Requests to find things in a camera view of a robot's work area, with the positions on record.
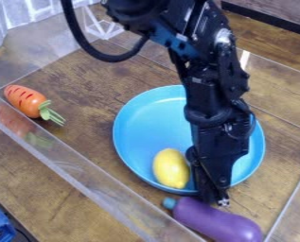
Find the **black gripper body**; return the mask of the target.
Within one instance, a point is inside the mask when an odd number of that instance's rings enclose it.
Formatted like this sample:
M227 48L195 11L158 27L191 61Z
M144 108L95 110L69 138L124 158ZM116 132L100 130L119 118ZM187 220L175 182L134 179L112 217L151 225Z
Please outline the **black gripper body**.
M230 108L207 117L188 107L183 113L191 131L192 145L186 159L195 188L211 184L217 189L227 189L233 164L247 153L249 136L255 128L254 114L249 109Z

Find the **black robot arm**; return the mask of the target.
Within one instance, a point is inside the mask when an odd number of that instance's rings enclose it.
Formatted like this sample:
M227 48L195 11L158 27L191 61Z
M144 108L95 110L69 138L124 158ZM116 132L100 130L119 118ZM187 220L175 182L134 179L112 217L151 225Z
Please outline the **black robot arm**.
M104 0L103 6L114 22L168 50L186 94L195 189L202 201L226 206L233 165L247 153L255 128L242 100L249 75L227 19L213 0Z

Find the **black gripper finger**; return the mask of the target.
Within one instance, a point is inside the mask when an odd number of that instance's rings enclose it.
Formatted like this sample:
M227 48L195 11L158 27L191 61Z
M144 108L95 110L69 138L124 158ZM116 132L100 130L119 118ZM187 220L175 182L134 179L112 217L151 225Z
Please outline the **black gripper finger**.
M191 162L191 171L194 175L194 183L196 196L204 203L218 203L219 195L218 190L211 182L211 179L198 161Z
M227 187L218 187L217 188L217 204L221 207L227 207L230 205L230 198L227 194Z

